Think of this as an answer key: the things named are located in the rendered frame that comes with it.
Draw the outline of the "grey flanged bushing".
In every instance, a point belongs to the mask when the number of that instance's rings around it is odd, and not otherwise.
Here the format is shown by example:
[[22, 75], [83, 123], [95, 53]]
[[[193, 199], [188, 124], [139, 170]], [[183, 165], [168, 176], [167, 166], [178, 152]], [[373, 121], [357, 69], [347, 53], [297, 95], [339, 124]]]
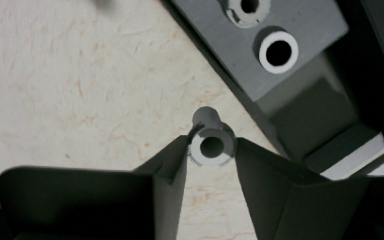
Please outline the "grey flanged bushing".
[[219, 165], [222, 168], [234, 159], [237, 138], [232, 128], [221, 121], [214, 108], [198, 108], [193, 114], [192, 124], [193, 127], [187, 135], [188, 158], [194, 165]]

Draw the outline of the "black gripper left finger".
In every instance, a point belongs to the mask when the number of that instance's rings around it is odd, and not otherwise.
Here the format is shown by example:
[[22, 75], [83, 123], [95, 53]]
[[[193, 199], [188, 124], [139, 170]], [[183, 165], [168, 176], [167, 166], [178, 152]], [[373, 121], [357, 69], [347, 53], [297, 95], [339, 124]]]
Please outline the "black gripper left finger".
[[[131, 170], [19, 165], [0, 173], [0, 207], [20, 232], [176, 240], [188, 136]], [[159, 175], [157, 175], [156, 173]]]

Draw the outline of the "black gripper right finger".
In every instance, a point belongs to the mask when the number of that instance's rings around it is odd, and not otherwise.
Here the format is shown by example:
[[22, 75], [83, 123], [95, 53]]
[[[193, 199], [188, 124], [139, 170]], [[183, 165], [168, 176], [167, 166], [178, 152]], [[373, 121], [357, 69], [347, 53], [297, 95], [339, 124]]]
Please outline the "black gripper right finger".
[[384, 215], [384, 175], [332, 180], [237, 141], [237, 176], [257, 240], [357, 240], [370, 218]]

